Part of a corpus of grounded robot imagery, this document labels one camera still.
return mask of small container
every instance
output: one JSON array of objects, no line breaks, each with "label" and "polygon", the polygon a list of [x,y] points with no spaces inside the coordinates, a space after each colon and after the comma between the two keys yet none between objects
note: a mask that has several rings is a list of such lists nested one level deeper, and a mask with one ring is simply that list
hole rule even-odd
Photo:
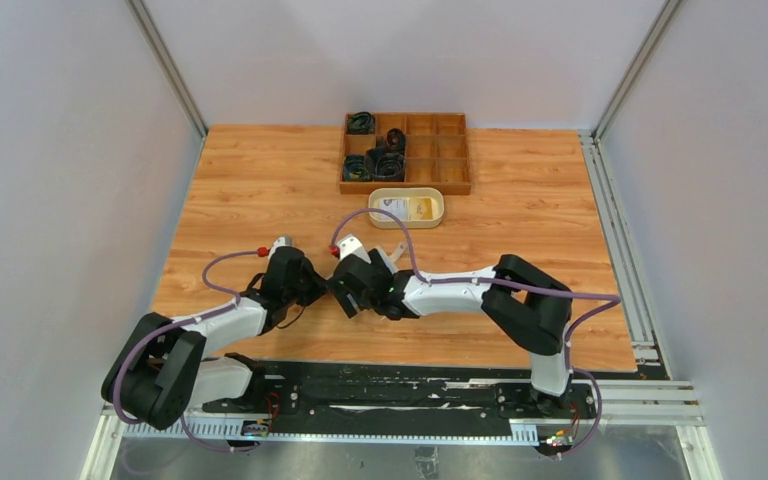
[{"label": "small container", "polygon": [[[369,194],[369,207],[386,210],[408,228],[434,228],[443,220],[443,194],[436,188],[379,188]],[[389,217],[370,213],[378,228],[399,228]]]}]

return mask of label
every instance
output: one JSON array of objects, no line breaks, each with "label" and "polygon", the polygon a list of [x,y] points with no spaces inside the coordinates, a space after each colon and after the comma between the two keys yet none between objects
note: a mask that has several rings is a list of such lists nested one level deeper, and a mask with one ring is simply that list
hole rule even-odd
[{"label": "label", "polygon": [[[388,211],[401,221],[408,220],[408,199],[405,197],[382,198],[378,200],[378,208]],[[376,220],[380,222],[392,222],[392,220],[380,213],[376,213]]]},{"label": "label", "polygon": [[[378,208],[386,210],[399,220],[431,220],[431,199],[428,197],[393,197],[382,198],[378,201]],[[392,222],[392,220],[380,213],[373,213],[375,220],[380,222]]]}]

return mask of cable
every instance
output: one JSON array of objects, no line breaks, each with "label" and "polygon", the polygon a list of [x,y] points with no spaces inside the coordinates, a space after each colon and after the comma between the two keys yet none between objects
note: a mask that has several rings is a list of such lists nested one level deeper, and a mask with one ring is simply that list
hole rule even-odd
[{"label": "cable", "polygon": [[289,321],[287,324],[284,324],[284,325],[276,325],[276,326],[275,326],[275,328],[277,328],[278,330],[284,330],[285,328],[288,328],[290,325],[292,325],[292,324],[296,323],[296,320],[298,320],[298,319],[302,318],[302,314],[304,314],[304,310],[305,310],[305,308],[307,308],[307,305],[303,305],[303,306],[302,306],[302,311],[301,311],[301,312],[299,312],[299,314],[298,314],[298,315],[296,315],[296,318],[294,318],[294,319],[290,320],[290,321]]},{"label": "cable", "polygon": [[207,278],[207,272],[209,272],[210,269],[213,268],[213,266],[216,265],[217,263],[228,260],[229,258],[242,257],[245,255],[260,255],[261,257],[265,256],[265,255],[261,255],[261,253],[262,251],[259,251],[259,250],[244,250],[242,252],[234,252],[234,253],[228,253],[226,255],[218,256],[204,266],[204,270],[201,271],[201,281],[204,282],[204,284],[207,285],[209,288],[212,288],[218,292],[223,292],[223,293],[227,293],[228,295],[232,295],[234,297],[234,301],[235,301],[234,303],[239,304],[240,292],[211,282]]},{"label": "cable", "polygon": [[[604,312],[605,310],[608,310],[610,308],[613,308],[620,303],[620,297],[617,295],[610,295],[610,294],[604,294],[604,293],[581,293],[581,292],[568,292],[564,290],[555,290],[551,288],[542,288],[542,287],[533,287],[531,285],[525,285],[523,283],[514,282],[511,280],[505,280],[502,278],[487,278],[487,277],[479,277],[479,278],[471,278],[471,277],[453,277],[453,278],[444,278],[444,279],[434,279],[429,280],[424,275],[422,275],[422,272],[419,270],[419,267],[417,266],[416,262],[416,253],[414,252],[413,248],[413,240],[411,239],[410,232],[408,231],[408,228],[405,226],[405,224],[399,220],[398,217],[393,215],[392,213],[381,210],[380,208],[362,208],[360,210],[357,210],[355,212],[350,213],[346,218],[343,219],[343,221],[340,222],[339,225],[337,225],[337,228],[334,230],[334,235],[331,237],[331,247],[336,248],[337,244],[337,237],[340,235],[340,230],[343,229],[343,227],[346,225],[346,223],[349,222],[349,220],[353,219],[354,217],[361,215],[363,213],[379,213],[381,215],[384,215],[385,217],[389,217],[394,222],[396,222],[396,225],[399,226],[399,228],[402,230],[402,233],[405,234],[405,240],[408,245],[408,253],[410,254],[410,261],[411,261],[411,268],[413,269],[414,276],[421,282],[427,283],[429,285],[436,285],[436,284],[446,284],[446,283],[491,283],[495,285],[501,285],[508,288],[513,288],[516,290],[522,290],[530,293],[537,293],[540,295],[548,295],[553,297],[560,297],[560,298],[571,298],[571,299],[582,299],[582,300],[605,300],[607,303],[599,305],[596,308],[593,308],[592,310],[586,312],[585,314],[581,315],[576,319],[573,323],[569,325],[567,328],[566,333],[564,334],[564,358],[566,360],[567,365],[570,365],[570,339],[572,338],[572,333],[575,331],[576,328],[578,328],[582,323],[584,323],[589,318],[593,317],[596,314],[599,314],[601,312]],[[590,380],[590,382],[593,384],[593,391],[596,394],[596,417],[593,420],[593,426],[590,428],[590,430],[587,431],[587,435],[584,436],[584,438],[578,442],[573,448],[568,450],[566,454],[578,450],[578,448],[583,445],[584,443],[587,443],[588,440],[590,440],[593,433],[596,431],[596,427],[599,425],[599,421],[602,418],[602,394],[599,390],[599,385],[596,382],[596,378],[588,371],[582,370],[580,368],[572,367],[572,370],[574,372],[577,372],[581,375],[584,375],[585,377]]]},{"label": "cable", "polygon": [[346,121],[346,133],[369,135],[375,133],[375,117],[369,112],[358,112]]},{"label": "cable", "polygon": [[575,371],[575,373],[587,377],[587,379],[590,380],[590,383],[593,385],[593,394],[596,396],[596,416],[593,417],[593,425],[591,425],[590,429],[587,430],[587,434],[584,435],[584,438],[582,438],[580,442],[577,442],[572,446],[572,448],[563,454],[559,453],[558,458],[563,458],[573,452],[580,450],[585,443],[590,441],[590,439],[593,437],[593,434],[596,433],[596,429],[599,427],[599,422],[602,420],[602,391],[599,390],[599,383],[596,382],[596,377],[594,377],[593,374],[587,370],[582,370],[576,367],[573,367],[572,369]]},{"label": "cable", "polygon": [[[272,408],[272,401],[269,400],[269,397],[272,397],[275,399],[275,409]],[[269,405],[269,432],[272,431],[272,422],[275,420],[275,417],[278,416],[278,412],[281,411],[281,397],[278,396],[275,392],[269,392],[266,395],[266,403]]]},{"label": "cable", "polygon": [[141,420],[137,418],[129,417],[127,414],[125,414],[125,410],[122,408],[122,384],[125,381],[125,373],[128,371],[128,366],[134,363],[134,360],[136,360],[140,352],[142,352],[143,349],[152,340],[176,328],[192,325],[196,323],[197,318],[200,318],[201,320],[207,320],[217,315],[221,315],[225,312],[229,312],[237,308],[237,306],[239,305],[240,294],[238,292],[230,288],[216,285],[215,283],[211,282],[207,278],[207,274],[210,271],[210,269],[213,268],[213,266],[216,265],[217,263],[223,260],[227,260],[229,258],[240,257],[243,255],[258,255],[258,256],[264,257],[268,253],[269,253],[269,250],[265,248],[260,248],[258,250],[246,250],[242,252],[234,252],[234,253],[229,253],[227,255],[222,255],[220,257],[217,257],[213,259],[210,263],[205,265],[204,270],[202,270],[201,272],[201,279],[205,283],[205,285],[207,285],[208,287],[214,290],[233,295],[234,300],[216,309],[198,313],[189,318],[184,318],[182,320],[178,320],[176,322],[172,322],[168,325],[160,327],[157,330],[152,331],[151,333],[149,333],[148,335],[140,339],[140,341],[137,342],[133,348],[131,348],[131,351],[128,352],[128,355],[125,357],[125,360],[122,362],[122,366],[119,368],[119,371],[116,373],[116,379],[113,381],[113,410],[116,411],[116,416],[119,417],[119,420],[122,420],[124,423],[127,423],[128,425],[136,425],[138,423],[142,423]]},{"label": "cable", "polygon": [[357,153],[346,155],[343,160],[344,182],[368,182],[372,179],[366,169],[366,157]]},{"label": "cable", "polygon": [[370,148],[364,161],[374,181],[400,182],[405,178],[405,156],[387,146]]},{"label": "cable", "polygon": [[387,132],[387,136],[384,137],[384,143],[394,152],[405,153],[405,148],[408,145],[408,137],[406,137],[404,132],[398,128],[391,128],[390,131]]},{"label": "cable", "polygon": [[574,403],[571,403],[570,405],[575,409],[575,430],[572,433],[572,438],[575,440],[578,438],[578,427],[581,426],[581,415],[578,413],[578,407],[576,407]]},{"label": "cable", "polygon": [[555,432],[555,435],[565,435],[572,429],[578,430],[578,419],[579,419],[578,407],[576,407],[575,404],[572,402],[570,402],[570,407],[572,408],[573,415],[572,415],[572,420],[570,421],[569,426],[566,428],[562,428],[561,430],[558,430],[557,432]]}]

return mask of metal floor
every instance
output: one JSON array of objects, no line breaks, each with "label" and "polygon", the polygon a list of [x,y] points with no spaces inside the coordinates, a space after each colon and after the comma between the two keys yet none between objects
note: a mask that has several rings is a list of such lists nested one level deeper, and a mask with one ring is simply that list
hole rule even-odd
[{"label": "metal floor", "polygon": [[[163,467],[179,452],[183,453]],[[539,458],[530,447],[273,442],[250,453],[223,454],[188,440],[130,438],[120,446],[111,478],[684,480],[690,476],[675,428],[609,426],[560,463]]]}]

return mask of aluminum frame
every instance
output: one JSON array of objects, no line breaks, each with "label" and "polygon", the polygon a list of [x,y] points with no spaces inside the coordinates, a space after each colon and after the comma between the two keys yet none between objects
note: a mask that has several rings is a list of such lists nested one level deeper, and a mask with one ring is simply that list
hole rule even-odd
[{"label": "aluminum frame", "polygon": [[163,74],[166,75],[166,79],[169,80],[169,86],[172,87],[172,91],[175,92],[175,96],[178,97],[178,101],[181,103],[181,107],[184,109],[184,113],[192,123],[193,128],[201,135],[202,140],[207,138],[207,123],[204,121],[204,117],[201,116],[198,106],[196,106],[195,100],[193,100],[190,91],[187,89],[187,85],[184,83],[184,79],[181,77],[181,73],[178,71],[178,67],[175,66],[175,61],[172,60],[172,55],[166,48],[166,44],[163,42],[163,38],[160,36],[160,32],[154,25],[154,20],[151,18],[151,14],[148,8],[145,6],[143,0],[125,0],[125,4],[128,5],[128,9],[134,15],[134,21],[143,32],[143,36],[146,39],[146,43],[157,58],[157,63],[160,64],[160,68],[163,70]]},{"label": "aluminum frame", "polygon": [[623,75],[622,80],[620,80],[619,85],[617,85],[617,89],[614,91],[614,95],[608,102],[608,106],[605,107],[605,111],[602,113],[599,122],[593,129],[593,138],[596,140],[603,138],[605,133],[611,127],[617,112],[619,112],[620,107],[622,107],[623,102],[628,96],[628,92],[631,91],[631,88],[637,81],[637,76],[643,70],[643,67],[646,65],[646,62],[649,60],[649,56],[655,50],[655,47],[658,46],[658,42],[661,41],[664,32],[666,32],[670,21],[672,21],[682,2],[683,0],[664,1],[661,11],[658,12],[658,16],[655,17],[652,27],[649,28],[649,32],[646,34],[643,43],[640,44],[640,48],[634,55],[634,59],[628,66],[625,75]]},{"label": "aluminum frame", "polygon": [[[183,82],[174,61],[166,49],[157,28],[142,0],[125,0],[134,14],[135,21],[143,31],[147,42],[155,53],[169,82],[178,96],[194,128],[204,138],[207,125],[195,105]],[[620,294],[623,296],[623,308],[629,324],[629,333],[635,358],[641,365],[662,364],[670,374],[669,363],[658,350],[658,322],[653,317],[647,302],[647,289],[638,272],[639,258],[633,242],[628,236],[622,205],[614,194],[614,180],[610,162],[601,152],[601,138],[608,131],[613,119],[622,106],[628,92],[633,87],[638,75],[644,68],[649,56],[666,31],[682,0],[665,0],[646,39],[640,46],[622,81],[602,114],[597,126],[591,132],[579,131],[582,154],[593,188],[597,211],[605,233],[608,251],[614,265],[614,273]],[[488,385],[495,383],[527,382],[521,379],[472,379],[468,383]],[[711,448],[707,427],[702,411],[696,401],[695,392],[689,382],[647,381],[647,380],[600,380],[603,394],[603,422],[613,425],[669,425],[676,428],[682,443],[685,463],[691,478],[719,480],[716,458]],[[228,420],[240,420],[246,415],[208,414],[194,411],[189,415],[191,423],[210,429],[210,425]],[[529,430],[533,425],[551,425],[554,420],[512,420],[512,432]],[[116,455],[123,437],[139,436],[139,428],[126,428],[108,405],[102,411],[96,427],[95,437],[88,452],[81,479],[101,480],[110,477]],[[186,438],[180,431],[170,431],[175,438]],[[443,441],[438,437],[422,438],[418,436],[387,437],[383,436],[340,436],[340,435],[286,435],[283,441],[351,441],[358,443],[426,443]],[[494,437],[493,444],[515,445],[521,439],[514,434],[510,439]],[[446,443],[467,445],[487,444],[487,439],[477,437],[458,437],[445,440]]]}]

